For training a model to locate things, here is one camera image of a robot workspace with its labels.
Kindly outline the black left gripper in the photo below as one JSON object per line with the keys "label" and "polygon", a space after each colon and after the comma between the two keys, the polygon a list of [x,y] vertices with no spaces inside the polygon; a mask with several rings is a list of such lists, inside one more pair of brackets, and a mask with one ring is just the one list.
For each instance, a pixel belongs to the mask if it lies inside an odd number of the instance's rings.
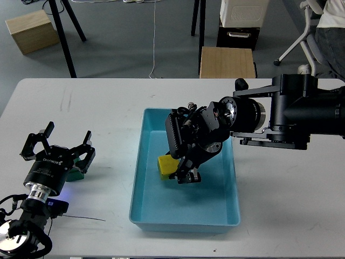
{"label": "black left gripper", "polygon": [[[56,145],[50,147],[47,139],[53,129],[54,122],[50,121],[39,133],[30,133],[20,156],[25,161],[36,159],[23,185],[28,188],[33,184],[39,184],[51,190],[49,196],[58,196],[71,170],[87,173],[95,157],[95,148],[90,141],[91,131],[87,131],[82,144],[77,147],[66,148]],[[43,144],[44,151],[35,154],[34,148],[39,142]]]}

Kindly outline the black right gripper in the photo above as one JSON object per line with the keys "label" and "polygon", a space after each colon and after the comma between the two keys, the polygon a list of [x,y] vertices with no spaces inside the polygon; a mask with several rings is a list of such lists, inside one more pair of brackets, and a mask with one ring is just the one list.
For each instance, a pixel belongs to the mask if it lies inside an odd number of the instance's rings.
{"label": "black right gripper", "polygon": [[209,106],[172,109],[165,120],[169,154],[179,159],[175,172],[169,180],[178,184],[199,183],[198,168],[222,149],[222,142],[230,136],[230,123],[225,107],[219,102]]}

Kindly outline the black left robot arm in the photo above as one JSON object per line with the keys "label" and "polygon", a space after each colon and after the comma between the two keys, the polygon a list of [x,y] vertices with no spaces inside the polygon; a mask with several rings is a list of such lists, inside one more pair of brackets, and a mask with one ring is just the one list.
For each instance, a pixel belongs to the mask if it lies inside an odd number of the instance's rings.
{"label": "black left robot arm", "polygon": [[20,155],[34,163],[23,185],[29,194],[10,195],[12,210],[1,209],[1,253],[5,258],[40,258],[52,250],[44,232],[48,219],[62,216],[68,202],[56,199],[66,182],[81,180],[94,157],[95,148],[88,131],[81,145],[71,149],[47,141],[54,123],[39,133],[31,133]]}

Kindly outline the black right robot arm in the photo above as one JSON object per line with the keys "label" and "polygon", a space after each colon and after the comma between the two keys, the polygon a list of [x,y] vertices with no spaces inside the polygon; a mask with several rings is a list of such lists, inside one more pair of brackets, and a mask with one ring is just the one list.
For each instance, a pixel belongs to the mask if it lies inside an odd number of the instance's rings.
{"label": "black right robot arm", "polygon": [[239,78],[230,97],[173,109],[165,130],[169,152],[158,159],[161,177],[200,182],[199,166],[230,137],[242,145],[306,150],[312,134],[344,136],[344,88],[320,89],[310,74],[283,74],[253,89]]}

